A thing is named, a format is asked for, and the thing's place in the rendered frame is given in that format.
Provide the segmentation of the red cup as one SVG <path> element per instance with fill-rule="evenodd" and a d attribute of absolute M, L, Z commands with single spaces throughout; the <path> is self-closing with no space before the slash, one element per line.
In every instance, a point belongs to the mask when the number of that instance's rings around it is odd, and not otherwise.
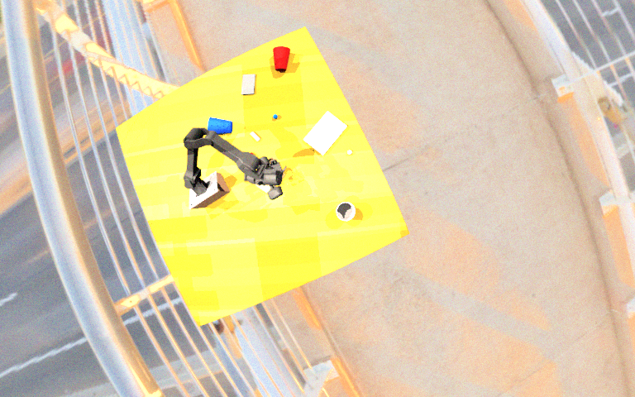
<path fill-rule="evenodd" d="M 285 71 L 287 69 L 290 51 L 290 48 L 284 46 L 276 46 L 275 48 L 273 48 L 276 71 Z"/>

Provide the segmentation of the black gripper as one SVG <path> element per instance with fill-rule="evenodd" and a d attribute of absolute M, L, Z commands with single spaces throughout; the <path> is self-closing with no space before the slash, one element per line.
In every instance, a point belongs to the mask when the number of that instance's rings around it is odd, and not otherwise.
<path fill-rule="evenodd" d="M 260 159 L 267 164 L 267 167 L 270 167 L 270 162 L 266 156 L 262 156 Z M 260 165 L 258 166 L 257 170 L 259 170 L 259 168 L 260 168 Z M 269 195 L 271 200 L 274 200 L 278 198 L 279 196 L 283 195 L 281 186 L 270 185 L 270 187 L 271 187 L 271 190 L 268 191 L 267 194 Z"/>

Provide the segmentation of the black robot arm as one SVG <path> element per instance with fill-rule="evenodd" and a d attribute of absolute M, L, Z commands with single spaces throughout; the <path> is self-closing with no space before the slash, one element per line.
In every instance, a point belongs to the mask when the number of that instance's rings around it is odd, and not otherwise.
<path fill-rule="evenodd" d="M 206 135 L 205 137 L 203 137 Z M 212 146 L 224 156 L 236 163 L 237 168 L 244 173 L 244 182 L 252 184 L 281 185 L 283 171 L 277 160 L 270 162 L 270 167 L 256 155 L 238 150 L 233 144 L 221 138 L 214 130 L 194 127 L 183 139 L 187 149 L 187 169 L 184 173 L 184 187 L 193 190 L 196 197 L 207 191 L 208 184 L 200 177 L 201 169 L 197 167 L 198 148 Z M 260 165 L 259 170 L 257 170 Z"/>

